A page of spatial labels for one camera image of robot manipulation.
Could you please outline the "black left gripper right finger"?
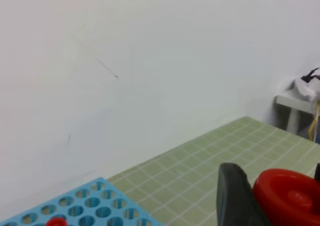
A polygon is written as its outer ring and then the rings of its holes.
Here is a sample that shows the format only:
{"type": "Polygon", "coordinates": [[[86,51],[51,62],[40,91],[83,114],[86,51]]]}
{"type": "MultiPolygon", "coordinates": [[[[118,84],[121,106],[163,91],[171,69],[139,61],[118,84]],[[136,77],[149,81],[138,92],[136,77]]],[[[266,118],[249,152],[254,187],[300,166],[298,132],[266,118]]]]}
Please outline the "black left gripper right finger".
{"type": "Polygon", "coordinates": [[[316,165],[315,172],[314,172],[314,179],[320,180],[320,163],[316,165]]]}

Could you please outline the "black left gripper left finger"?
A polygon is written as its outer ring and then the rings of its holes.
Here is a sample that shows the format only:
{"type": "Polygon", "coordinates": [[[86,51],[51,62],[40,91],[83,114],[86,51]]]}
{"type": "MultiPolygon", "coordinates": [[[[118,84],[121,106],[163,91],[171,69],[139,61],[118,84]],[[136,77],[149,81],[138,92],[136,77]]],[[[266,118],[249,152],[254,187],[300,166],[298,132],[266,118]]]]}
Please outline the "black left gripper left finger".
{"type": "Polygon", "coordinates": [[[218,225],[271,225],[254,196],[246,173],[234,163],[219,166],[216,214],[218,225]]]}

